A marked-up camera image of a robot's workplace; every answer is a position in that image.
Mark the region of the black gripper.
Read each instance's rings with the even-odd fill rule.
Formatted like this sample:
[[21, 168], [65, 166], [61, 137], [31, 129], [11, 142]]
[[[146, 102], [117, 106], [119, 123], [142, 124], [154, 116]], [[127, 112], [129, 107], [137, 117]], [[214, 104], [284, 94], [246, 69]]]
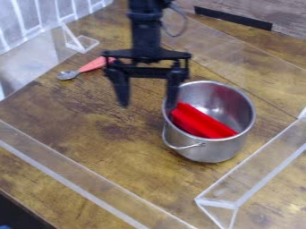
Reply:
[[102, 54], [107, 59], [105, 72], [123, 107], [130, 105], [131, 77], [168, 79], [168, 108], [176, 106], [180, 85], [189, 78], [192, 54], [162, 48], [162, 18], [168, 8], [185, 15], [174, 0], [129, 0], [131, 48], [106, 50]]

